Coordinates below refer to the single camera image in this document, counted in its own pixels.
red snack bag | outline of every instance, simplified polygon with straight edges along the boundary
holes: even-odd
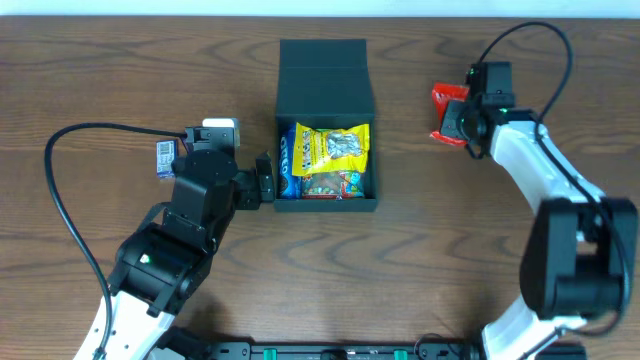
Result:
[[[453,99],[464,101],[464,99],[467,98],[468,93],[469,88],[466,86],[450,85],[444,83],[436,83],[433,86],[433,90],[431,90],[431,98],[433,99],[433,103],[436,105],[438,120],[440,120],[441,124],[444,112],[447,110],[447,105],[449,105],[449,100]],[[467,142],[464,140],[444,136],[440,134],[439,130],[432,131],[431,137],[445,144],[454,146],[465,146],[467,144]]]

wood grain surface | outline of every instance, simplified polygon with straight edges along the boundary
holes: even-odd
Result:
[[[366,38],[377,107],[380,205],[371,214],[238,213],[178,325],[205,339],[413,342],[463,337],[515,299],[533,216],[504,169],[429,138],[435,81],[467,66],[517,19],[0,18],[0,358],[70,359],[100,297],[46,188],[56,130],[111,121],[182,131],[240,119],[241,166],[275,152],[281,38]],[[575,71],[547,118],[583,175],[640,204],[640,22],[557,20]],[[564,52],[544,29],[491,59],[514,64],[521,105],[540,109]],[[146,135],[83,130],[55,148],[63,200],[106,274],[172,182]],[[591,359],[640,358],[640,296]]]

yellow candy bag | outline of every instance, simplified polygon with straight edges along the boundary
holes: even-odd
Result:
[[[293,175],[331,171],[365,172],[369,153],[369,124],[349,130],[313,130],[296,124]]]

dark green box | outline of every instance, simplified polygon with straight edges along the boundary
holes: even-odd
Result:
[[[374,211],[378,206],[374,118],[365,40],[280,40],[278,142],[298,122],[314,129],[348,129],[369,124],[371,144],[363,176],[365,199],[288,200],[276,194],[276,210]],[[276,170],[276,188],[279,181]]]

white wall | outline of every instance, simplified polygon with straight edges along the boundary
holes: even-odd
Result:
[[[640,0],[0,0],[0,14],[640,18]]]

